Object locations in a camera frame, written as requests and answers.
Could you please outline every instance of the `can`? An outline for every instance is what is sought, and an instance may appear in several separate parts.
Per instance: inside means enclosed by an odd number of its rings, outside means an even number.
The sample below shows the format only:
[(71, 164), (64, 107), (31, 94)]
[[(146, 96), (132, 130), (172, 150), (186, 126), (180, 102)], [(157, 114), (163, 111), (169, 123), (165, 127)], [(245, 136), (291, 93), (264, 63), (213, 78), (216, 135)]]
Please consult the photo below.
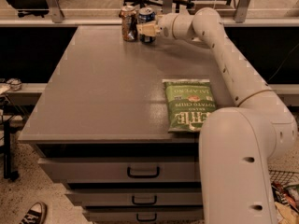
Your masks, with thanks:
[[(155, 20), (155, 11), (151, 7), (143, 7), (139, 10), (138, 13), (138, 23), (146, 23), (149, 21)], [(153, 42), (156, 37), (155, 36), (147, 36), (147, 35), (139, 35), (140, 41), (144, 43), (150, 43)]]
[(137, 32), (137, 17), (133, 6), (124, 6), (121, 8), (119, 17), (122, 19), (121, 30), (122, 38), (125, 41), (136, 41), (138, 38)]

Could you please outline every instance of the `green snack package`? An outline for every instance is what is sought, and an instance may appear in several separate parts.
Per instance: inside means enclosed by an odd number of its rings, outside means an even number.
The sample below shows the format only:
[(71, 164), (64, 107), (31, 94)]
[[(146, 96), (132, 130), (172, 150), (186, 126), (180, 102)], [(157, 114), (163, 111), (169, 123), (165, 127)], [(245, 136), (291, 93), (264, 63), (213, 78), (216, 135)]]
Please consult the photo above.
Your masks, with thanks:
[(208, 79), (164, 79), (169, 132), (199, 132), (216, 104)]

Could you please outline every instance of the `black handle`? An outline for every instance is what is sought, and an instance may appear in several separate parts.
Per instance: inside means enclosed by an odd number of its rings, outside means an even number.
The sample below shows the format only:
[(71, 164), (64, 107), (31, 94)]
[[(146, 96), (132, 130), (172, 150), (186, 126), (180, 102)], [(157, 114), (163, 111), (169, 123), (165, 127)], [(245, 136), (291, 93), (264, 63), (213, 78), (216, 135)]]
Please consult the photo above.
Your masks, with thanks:
[(153, 219), (140, 219), (140, 218), (139, 218), (139, 214), (136, 214), (136, 219), (137, 219), (137, 221), (139, 221), (139, 222), (150, 222), (150, 221), (155, 221), (155, 220), (157, 220), (157, 214), (155, 213), (155, 216), (154, 216)]
[(156, 174), (153, 174), (153, 175), (132, 175), (131, 174), (131, 167), (128, 167), (127, 168), (127, 174), (131, 178), (155, 178), (160, 174), (160, 168), (157, 167), (156, 168)]
[(132, 196), (132, 204), (134, 205), (155, 205), (157, 203), (157, 196), (153, 197), (153, 201), (151, 203), (137, 203), (135, 201), (135, 196)]

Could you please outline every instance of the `shoe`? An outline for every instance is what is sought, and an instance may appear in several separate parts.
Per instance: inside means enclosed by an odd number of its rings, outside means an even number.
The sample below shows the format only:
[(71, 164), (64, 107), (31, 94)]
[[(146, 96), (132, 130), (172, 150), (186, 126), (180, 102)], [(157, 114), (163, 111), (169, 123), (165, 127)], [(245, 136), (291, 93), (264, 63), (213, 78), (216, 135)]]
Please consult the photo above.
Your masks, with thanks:
[(21, 220), (20, 224), (42, 224), (46, 217), (46, 205), (42, 202), (35, 203)]

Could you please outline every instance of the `gray drawer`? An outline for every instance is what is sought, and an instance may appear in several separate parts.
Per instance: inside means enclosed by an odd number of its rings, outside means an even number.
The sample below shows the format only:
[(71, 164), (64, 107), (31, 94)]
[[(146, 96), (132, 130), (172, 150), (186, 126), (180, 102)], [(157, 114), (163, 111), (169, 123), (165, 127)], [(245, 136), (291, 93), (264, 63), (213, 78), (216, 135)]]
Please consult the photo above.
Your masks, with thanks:
[(78, 206), (202, 205), (201, 189), (79, 189), (66, 197)]
[(195, 157), (39, 159), (53, 182), (197, 182)]
[(201, 207), (164, 207), (164, 208), (102, 208), (84, 210), (83, 215), (88, 221), (132, 221), (154, 222), (171, 220), (201, 220), (204, 212)]

